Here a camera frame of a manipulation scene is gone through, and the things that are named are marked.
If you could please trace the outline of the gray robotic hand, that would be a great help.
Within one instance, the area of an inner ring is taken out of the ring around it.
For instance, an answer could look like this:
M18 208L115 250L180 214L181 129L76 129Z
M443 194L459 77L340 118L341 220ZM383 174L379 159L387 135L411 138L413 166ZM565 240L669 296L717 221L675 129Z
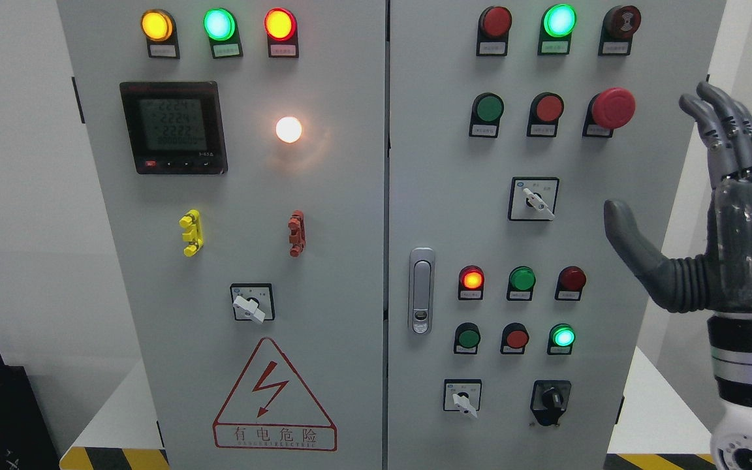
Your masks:
M752 115L713 84L684 93L680 108L707 146L712 187L706 251L666 258L636 226L628 205L604 202L609 243L651 299L672 313L752 313Z

